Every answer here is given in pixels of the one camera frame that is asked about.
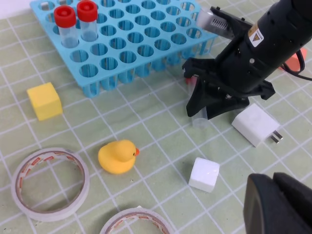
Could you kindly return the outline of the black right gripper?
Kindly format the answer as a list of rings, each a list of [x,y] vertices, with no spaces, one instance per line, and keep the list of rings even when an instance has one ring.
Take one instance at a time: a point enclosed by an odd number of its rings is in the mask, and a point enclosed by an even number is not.
[[[195,116],[202,109],[212,119],[223,113],[246,108],[248,98],[215,98],[217,88],[209,81],[217,63],[218,74],[225,85],[239,94],[261,96],[267,100],[275,94],[273,85],[265,79],[275,70],[270,58],[273,42],[267,33],[244,32],[234,37],[216,59],[188,58],[182,65],[184,77],[195,78],[195,87],[186,105],[187,115]]]

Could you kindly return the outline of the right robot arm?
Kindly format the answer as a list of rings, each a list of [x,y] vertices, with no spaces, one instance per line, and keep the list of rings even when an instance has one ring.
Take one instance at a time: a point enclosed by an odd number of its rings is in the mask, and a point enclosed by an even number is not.
[[[289,72],[286,61],[294,54],[302,59],[300,50],[312,38],[312,3],[280,0],[253,24],[211,7],[200,10],[196,24],[230,39],[216,58],[189,58],[182,66],[186,78],[197,77],[188,116],[205,109],[211,119],[247,107],[249,97],[274,95],[267,77],[279,67]]]

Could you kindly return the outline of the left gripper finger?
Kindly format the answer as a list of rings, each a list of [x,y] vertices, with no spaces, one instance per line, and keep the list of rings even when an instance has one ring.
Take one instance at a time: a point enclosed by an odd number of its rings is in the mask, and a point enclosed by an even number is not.
[[[310,234],[312,190],[286,173],[250,174],[243,217],[248,234]]]

